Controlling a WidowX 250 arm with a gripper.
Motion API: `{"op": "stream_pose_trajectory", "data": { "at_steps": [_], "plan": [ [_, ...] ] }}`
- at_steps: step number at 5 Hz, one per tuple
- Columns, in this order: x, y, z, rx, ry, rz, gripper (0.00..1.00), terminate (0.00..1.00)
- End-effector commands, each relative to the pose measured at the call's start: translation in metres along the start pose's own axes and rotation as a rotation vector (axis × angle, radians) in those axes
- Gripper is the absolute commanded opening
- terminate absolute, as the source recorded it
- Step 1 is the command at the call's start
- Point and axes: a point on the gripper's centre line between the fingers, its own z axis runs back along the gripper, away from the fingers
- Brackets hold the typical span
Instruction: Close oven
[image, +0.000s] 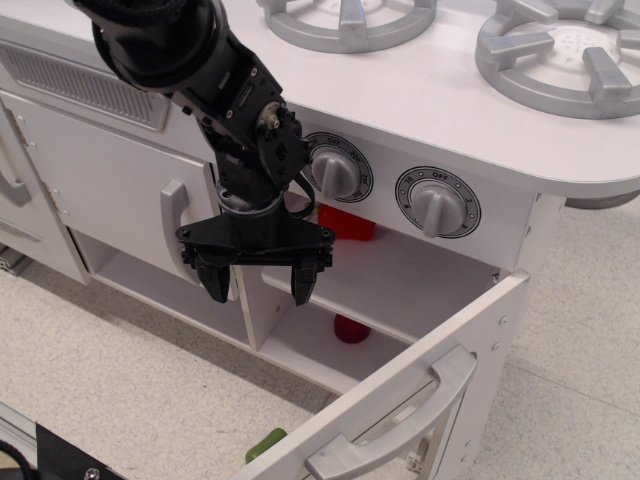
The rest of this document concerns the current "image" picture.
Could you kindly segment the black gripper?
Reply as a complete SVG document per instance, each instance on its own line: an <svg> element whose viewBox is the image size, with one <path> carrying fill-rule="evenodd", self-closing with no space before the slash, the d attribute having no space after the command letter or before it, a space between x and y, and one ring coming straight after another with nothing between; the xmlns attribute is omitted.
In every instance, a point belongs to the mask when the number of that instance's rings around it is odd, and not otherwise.
<svg viewBox="0 0 640 480"><path fill-rule="evenodd" d="M211 298L226 303L232 265L290 266L297 306L307 303L320 270L333 264L334 233L279 206L264 216L222 213L178 228L183 261L195 267Z"/></svg>

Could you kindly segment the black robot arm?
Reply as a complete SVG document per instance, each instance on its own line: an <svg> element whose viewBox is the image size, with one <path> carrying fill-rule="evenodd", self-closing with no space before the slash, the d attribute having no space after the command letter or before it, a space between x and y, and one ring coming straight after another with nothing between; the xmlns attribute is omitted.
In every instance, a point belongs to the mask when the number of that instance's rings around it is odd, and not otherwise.
<svg viewBox="0 0 640 480"><path fill-rule="evenodd" d="M290 211L311 146L282 90L232 33L218 1L81 1L95 46L127 84L159 93L195 118L214 150L218 216L178 228L182 258L218 302L235 265L287 266L297 304L332 264L334 233Z"/></svg>

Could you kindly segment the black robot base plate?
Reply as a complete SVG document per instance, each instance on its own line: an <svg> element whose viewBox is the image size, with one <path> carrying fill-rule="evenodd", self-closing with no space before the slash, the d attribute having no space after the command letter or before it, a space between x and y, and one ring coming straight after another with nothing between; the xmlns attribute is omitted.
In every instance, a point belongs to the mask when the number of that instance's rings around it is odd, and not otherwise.
<svg viewBox="0 0 640 480"><path fill-rule="evenodd" d="M124 480L111 467L40 424L36 425L36 441L40 479Z"/></svg>

